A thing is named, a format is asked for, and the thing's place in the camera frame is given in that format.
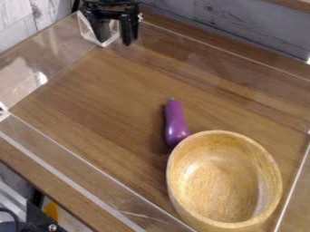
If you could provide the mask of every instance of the purple eggplant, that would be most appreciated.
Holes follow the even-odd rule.
[[[190,135],[183,108],[179,101],[171,98],[164,105],[166,131],[164,137],[171,148]]]

